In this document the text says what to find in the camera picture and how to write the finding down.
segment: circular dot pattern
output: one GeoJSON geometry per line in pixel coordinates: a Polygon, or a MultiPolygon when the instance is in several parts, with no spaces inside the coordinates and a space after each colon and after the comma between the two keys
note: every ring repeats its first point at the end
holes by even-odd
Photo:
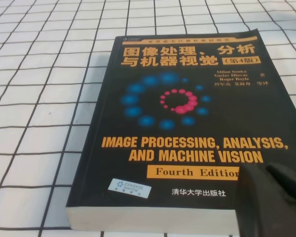
{"type": "Polygon", "coordinates": [[[194,110],[194,107],[197,106],[197,97],[193,95],[193,92],[186,91],[185,89],[172,89],[171,91],[165,91],[163,95],[160,96],[162,100],[160,100],[160,104],[163,105],[165,109],[169,108],[167,104],[165,104],[164,99],[171,95],[176,94],[179,92],[180,94],[184,94],[188,98],[188,103],[184,105],[178,105],[175,108],[171,108],[171,111],[174,111],[175,113],[179,115],[183,115],[188,111],[194,110]]]}

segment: sticker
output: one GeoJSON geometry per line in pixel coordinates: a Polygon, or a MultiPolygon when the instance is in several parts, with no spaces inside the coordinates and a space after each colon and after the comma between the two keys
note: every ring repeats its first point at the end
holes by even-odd
{"type": "Polygon", "coordinates": [[[141,198],[148,198],[151,187],[120,179],[112,179],[112,182],[108,190],[124,194],[130,194],[141,198]]]}

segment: red dot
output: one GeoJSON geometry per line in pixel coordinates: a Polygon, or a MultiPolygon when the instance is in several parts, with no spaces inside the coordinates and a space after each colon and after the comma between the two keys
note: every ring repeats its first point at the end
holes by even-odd
{"type": "Polygon", "coordinates": [[[178,114],[180,114],[180,115],[186,113],[186,109],[185,109],[184,106],[177,106],[177,107],[175,108],[175,110],[176,110],[176,113],[178,113],[178,114]]]}
{"type": "Polygon", "coordinates": [[[191,105],[184,105],[184,109],[185,109],[186,111],[192,111],[192,110],[194,110],[194,106],[191,106],[191,105]]]}
{"type": "Polygon", "coordinates": [[[188,102],[188,104],[191,105],[191,106],[197,106],[197,101],[195,101],[195,100],[190,100],[190,101],[188,102]]]}
{"type": "Polygon", "coordinates": [[[195,95],[192,95],[192,96],[189,96],[188,99],[189,100],[195,100],[196,101],[197,100],[197,97],[195,95]]]}

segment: black grid line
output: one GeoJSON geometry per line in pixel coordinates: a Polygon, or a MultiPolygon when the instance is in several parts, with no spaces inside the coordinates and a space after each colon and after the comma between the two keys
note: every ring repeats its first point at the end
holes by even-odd
{"type": "MultiPolygon", "coordinates": [[[[93,45],[92,45],[91,52],[90,52],[90,55],[89,55],[89,58],[88,58],[87,68],[85,70],[85,74],[84,74],[84,77],[83,77],[83,80],[82,80],[82,85],[80,87],[80,91],[79,91],[79,95],[78,95],[78,98],[77,98],[77,102],[76,102],[75,107],[74,107],[74,113],[73,113],[73,117],[72,117],[72,120],[71,120],[71,123],[70,123],[71,125],[69,126],[69,129],[68,129],[68,132],[67,132],[67,136],[66,136],[66,139],[65,139],[65,143],[64,143],[64,146],[63,146],[63,150],[62,150],[62,153],[60,155],[59,163],[58,163],[57,170],[56,170],[56,173],[55,173],[55,177],[54,177],[54,180],[53,180],[53,185],[56,184],[58,173],[59,173],[59,170],[60,170],[60,167],[61,167],[61,163],[62,163],[62,160],[63,160],[63,157],[64,157],[64,153],[65,153],[66,146],[67,146],[67,143],[68,143],[68,140],[69,140],[69,136],[70,136],[70,132],[71,132],[71,129],[72,129],[72,124],[74,123],[75,114],[76,114],[76,111],[77,111],[77,108],[78,108],[78,103],[79,103],[79,100],[80,100],[80,97],[81,97],[81,94],[82,94],[83,84],[85,82],[85,79],[86,79],[86,76],[87,76],[87,73],[88,73],[88,67],[90,65],[91,55],[92,55],[92,51],[93,51],[93,48],[94,48],[94,45],[95,45],[95,40],[96,40],[97,33],[98,33],[98,30],[99,30],[99,26],[100,26],[101,18],[102,18],[102,15],[103,15],[103,11],[104,11],[104,8],[105,8],[105,3],[106,3],[106,0],[103,3],[101,17],[100,17],[100,20],[99,20],[99,23],[98,23],[98,29],[97,29],[97,31],[95,33],[95,36],[94,36],[93,45]]],[[[43,215],[43,219],[42,219],[42,222],[41,222],[41,228],[44,227],[45,220],[46,220],[46,217],[47,217],[47,213],[48,213],[48,210],[49,210],[49,205],[50,205],[50,202],[51,202],[51,199],[52,199],[53,192],[54,192],[54,187],[52,187],[51,190],[50,190],[50,195],[48,197],[46,209],[45,209],[45,212],[44,212],[44,215],[43,215]]],[[[39,231],[38,237],[41,237],[41,234],[42,234],[42,230],[39,231]]]]}
{"type": "Polygon", "coordinates": [[[293,43],[291,42],[290,38],[287,36],[285,30],[284,30],[279,24],[277,24],[277,23],[274,21],[273,17],[272,17],[271,14],[265,9],[265,7],[264,7],[263,4],[260,2],[260,0],[258,0],[258,2],[259,2],[260,5],[263,7],[263,9],[266,11],[267,15],[272,19],[273,23],[274,23],[275,25],[277,25],[277,26],[281,29],[281,31],[283,32],[283,34],[284,34],[285,37],[287,38],[288,42],[291,44],[291,46],[293,47],[293,49],[296,51],[295,46],[294,46],[293,43]]]}
{"type": "MultiPolygon", "coordinates": [[[[206,5],[189,5],[189,7],[196,7],[196,6],[206,6],[206,5]]],[[[163,6],[163,7],[156,7],[158,9],[162,9],[162,8],[169,8],[168,6],[163,6]]],[[[146,10],[146,9],[153,9],[153,7],[143,7],[143,8],[131,8],[130,10],[146,10]]],[[[80,10],[79,12],[85,12],[85,11],[99,11],[99,10],[80,10]]],[[[268,12],[273,12],[273,11],[293,11],[292,9],[290,10],[269,10],[268,12]]],[[[74,11],[54,11],[54,12],[74,12],[74,11]]],[[[262,12],[265,12],[265,11],[243,11],[241,13],[262,13],[262,12]]],[[[40,12],[29,12],[27,14],[37,14],[37,13],[50,13],[50,11],[40,11],[40,12]]],[[[212,13],[212,15],[217,15],[217,14],[236,14],[235,12],[223,12],[223,13],[212,13]]],[[[23,15],[24,13],[6,13],[4,15],[23,15]]]]}
{"type": "MultiPolygon", "coordinates": [[[[38,231],[40,227],[0,227],[0,231],[38,231]]],[[[71,230],[70,227],[44,227],[42,231],[51,231],[51,230],[71,230]]]]}
{"type": "Polygon", "coordinates": [[[32,4],[32,6],[27,10],[27,12],[24,14],[24,16],[22,17],[22,19],[17,23],[17,25],[15,26],[15,28],[12,30],[12,32],[7,32],[7,33],[10,33],[10,35],[8,36],[8,38],[6,38],[6,40],[3,42],[3,44],[1,45],[0,47],[0,50],[3,48],[3,46],[5,45],[5,42],[7,42],[10,38],[10,36],[12,35],[12,33],[16,30],[16,28],[18,28],[18,26],[20,25],[21,21],[25,18],[26,14],[31,10],[31,8],[33,7],[34,5],[32,4]]]}
{"type": "Polygon", "coordinates": [[[153,0],[154,34],[157,35],[156,1],[153,0]]]}
{"type": "Polygon", "coordinates": [[[14,3],[14,1],[15,1],[15,0],[13,0],[13,1],[9,4],[9,6],[6,7],[6,9],[0,14],[0,17],[5,13],[5,11],[7,11],[7,9],[11,6],[12,3],[14,3]]]}
{"type": "MultiPolygon", "coordinates": [[[[97,101],[83,101],[79,103],[84,103],[84,104],[91,104],[91,103],[96,103],[97,101]]],[[[38,105],[63,105],[63,104],[75,104],[75,102],[50,102],[50,103],[37,103],[38,105]]],[[[0,106],[12,106],[12,105],[36,105],[36,103],[15,103],[15,104],[4,104],[0,106]]]]}
{"type": "MultiPolygon", "coordinates": [[[[62,151],[56,152],[36,152],[36,153],[0,153],[0,156],[20,156],[20,155],[48,155],[48,154],[61,154],[62,151]]],[[[65,151],[65,153],[69,154],[81,154],[82,152],[75,152],[75,151],[65,151]]]]}
{"type": "MultiPolygon", "coordinates": [[[[214,25],[216,26],[216,24],[220,25],[220,24],[237,24],[237,23],[241,23],[241,22],[223,22],[223,23],[195,23],[195,24],[188,24],[188,26],[193,26],[193,25],[214,25]]],[[[180,25],[166,25],[166,26],[157,26],[157,27],[171,27],[171,26],[184,26],[183,24],[180,25]]],[[[141,26],[140,28],[151,28],[153,26],[141,26]]],[[[74,29],[74,30],[96,30],[97,28],[85,28],[85,29],[74,29]]],[[[125,29],[125,27],[114,27],[114,28],[100,28],[99,30],[114,30],[114,29],[125,29]]],[[[43,32],[52,32],[52,31],[66,31],[66,29],[55,29],[55,30],[46,30],[43,32]]],[[[296,29],[283,29],[282,27],[280,27],[280,29],[274,29],[274,30],[259,30],[259,32],[263,32],[263,31],[296,31],[296,29]]],[[[37,31],[18,31],[18,33],[28,33],[28,32],[37,32],[37,31]]]]}
{"type": "MultiPolygon", "coordinates": [[[[74,82],[74,83],[48,83],[47,85],[80,85],[80,82],[74,82]]],[[[95,82],[85,82],[84,84],[102,84],[100,81],[95,82]]],[[[10,84],[9,86],[36,86],[36,85],[44,85],[44,84],[10,84]]]]}
{"type": "Polygon", "coordinates": [[[126,19],[125,36],[127,36],[128,17],[129,17],[129,7],[130,7],[130,0],[128,0],[128,9],[127,9],[127,19],[126,19]]]}
{"type": "Polygon", "coordinates": [[[209,6],[208,6],[208,4],[207,4],[207,1],[206,1],[206,0],[204,0],[204,1],[205,1],[205,3],[206,3],[206,6],[207,6],[207,10],[208,10],[208,12],[209,12],[209,15],[211,16],[211,19],[212,19],[212,21],[213,21],[213,24],[214,24],[214,26],[215,26],[215,28],[216,28],[216,31],[217,31],[217,33],[219,33],[218,28],[217,28],[217,26],[216,26],[216,24],[215,24],[214,18],[213,18],[213,16],[212,16],[211,10],[209,9],[209,6]]]}
{"type": "Polygon", "coordinates": [[[182,20],[183,20],[185,33],[187,34],[187,29],[186,29],[186,25],[185,25],[185,19],[184,19],[184,14],[183,14],[183,10],[182,10],[181,0],[179,0],[179,4],[180,4],[180,10],[181,10],[181,15],[182,15],[182,20]]]}
{"type": "MultiPolygon", "coordinates": [[[[56,188],[70,188],[71,184],[56,184],[56,188]]],[[[24,185],[2,185],[1,189],[41,189],[41,188],[51,188],[52,185],[39,185],[39,186],[24,186],[24,185]]]]}
{"type": "MultiPolygon", "coordinates": [[[[241,22],[229,22],[227,24],[232,24],[232,23],[241,23],[241,22]]],[[[96,41],[112,41],[113,39],[97,39],[96,41]]],[[[66,40],[66,42],[71,42],[71,41],[93,41],[93,39],[71,39],[71,40],[66,40]]],[[[7,42],[5,44],[14,44],[14,43],[32,43],[33,41],[20,41],[20,42],[7,42]]],[[[48,41],[40,41],[40,40],[36,40],[35,42],[62,42],[62,40],[48,40],[48,41]]],[[[265,46],[273,46],[273,45],[290,45],[290,43],[278,43],[278,44],[265,44],[265,46]]]]}
{"type": "MultiPolygon", "coordinates": [[[[91,1],[91,2],[83,2],[83,3],[103,3],[104,1],[91,1]]],[[[273,3],[281,3],[281,1],[264,1],[262,3],[268,3],[268,2],[273,2],[273,3]]],[[[238,2],[237,4],[254,4],[256,2],[238,2]]],[[[70,4],[78,4],[78,2],[61,2],[58,3],[58,5],[70,5],[70,4]]],[[[45,3],[45,4],[35,4],[34,6],[44,6],[44,5],[54,5],[54,3],[45,3]]],[[[214,4],[214,6],[220,6],[220,5],[231,5],[230,3],[221,3],[221,4],[214,4]]]]}
{"type": "Polygon", "coordinates": [[[294,10],[294,12],[296,13],[296,10],[295,10],[295,8],[287,1],[287,0],[285,0],[285,2],[294,10]]]}
{"type": "Polygon", "coordinates": [[[238,11],[238,8],[236,7],[236,4],[233,2],[233,0],[231,0],[231,2],[232,2],[232,4],[233,4],[234,8],[236,9],[238,15],[240,16],[240,18],[241,18],[241,20],[242,20],[242,23],[245,24],[245,26],[248,28],[248,30],[250,30],[249,26],[248,26],[248,25],[246,24],[246,22],[243,20],[243,18],[242,18],[242,16],[241,16],[240,12],[238,11]]]}
{"type": "MultiPolygon", "coordinates": [[[[46,87],[46,85],[43,87],[43,89],[42,89],[42,91],[41,91],[41,93],[40,93],[40,95],[39,95],[39,97],[38,97],[38,99],[37,99],[37,103],[39,102],[40,97],[41,97],[42,92],[44,91],[44,88],[45,88],[45,87],[46,87]]],[[[30,124],[30,122],[31,122],[31,119],[32,119],[32,117],[33,117],[33,115],[34,115],[34,112],[35,112],[36,107],[37,107],[37,104],[34,106],[34,109],[33,109],[33,111],[32,111],[32,114],[31,114],[31,116],[30,116],[30,119],[29,119],[29,121],[28,121],[27,126],[28,126],[28,125],[30,124]]],[[[19,147],[20,147],[20,145],[21,145],[21,142],[22,142],[22,140],[23,140],[23,137],[24,137],[26,131],[27,131],[27,129],[25,128],[24,131],[23,131],[23,133],[22,133],[22,135],[21,135],[21,138],[20,138],[20,140],[19,140],[19,142],[18,142],[18,145],[17,145],[17,147],[16,147],[16,149],[15,149],[15,152],[14,152],[14,154],[13,154],[11,160],[10,160],[10,163],[9,163],[9,165],[8,165],[8,167],[7,167],[5,173],[4,173],[4,175],[3,175],[3,177],[2,177],[2,179],[1,179],[1,181],[0,181],[0,187],[2,186],[2,184],[3,184],[3,182],[4,182],[4,179],[5,179],[5,177],[7,176],[8,172],[9,172],[11,166],[12,166],[12,163],[13,163],[13,160],[14,160],[14,158],[15,158],[16,152],[17,152],[17,150],[19,149],[19,147]]]]}
{"type": "MultiPolygon", "coordinates": [[[[77,54],[77,53],[90,53],[90,51],[61,52],[60,54],[77,54]]],[[[93,51],[92,53],[111,53],[111,51],[93,51]]],[[[56,55],[56,54],[57,53],[33,53],[33,54],[31,53],[31,54],[28,54],[28,56],[56,55]]],[[[27,55],[26,54],[0,55],[0,57],[14,57],[14,56],[27,56],[27,55]]]]}
{"type": "MultiPolygon", "coordinates": [[[[30,126],[3,126],[0,129],[5,128],[32,128],[32,127],[68,127],[70,124],[51,124],[51,125],[30,125],[30,126]]],[[[73,127],[80,127],[80,126],[90,126],[90,124],[73,124],[73,127]]]]}
{"type": "Polygon", "coordinates": [[[27,53],[26,53],[26,55],[23,57],[21,63],[19,64],[18,68],[16,69],[14,75],[12,76],[12,78],[11,78],[11,79],[9,80],[9,82],[7,83],[6,88],[4,89],[2,95],[0,96],[0,101],[1,101],[2,97],[4,96],[4,94],[6,93],[6,91],[7,91],[7,89],[8,89],[8,86],[10,85],[10,83],[12,82],[12,80],[14,79],[15,75],[16,75],[17,72],[20,70],[21,65],[23,64],[23,62],[24,62],[25,58],[27,57],[27,55],[29,54],[29,52],[31,51],[32,46],[33,46],[33,44],[35,43],[35,40],[38,38],[39,33],[40,33],[40,32],[42,31],[42,29],[44,28],[45,24],[47,23],[47,20],[48,20],[49,17],[51,16],[51,13],[53,12],[53,10],[49,13],[49,16],[47,17],[45,23],[42,25],[42,27],[41,27],[40,31],[38,32],[36,38],[33,40],[33,42],[32,42],[32,44],[31,44],[30,48],[28,49],[28,51],[27,51],[27,53]]]}

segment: white tablecloth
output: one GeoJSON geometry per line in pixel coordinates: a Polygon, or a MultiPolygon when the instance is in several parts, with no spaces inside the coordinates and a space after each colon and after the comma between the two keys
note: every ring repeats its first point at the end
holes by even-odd
{"type": "Polygon", "coordinates": [[[113,40],[256,28],[296,107],[296,0],[0,0],[0,237],[163,237],[65,214],[113,40]]]}

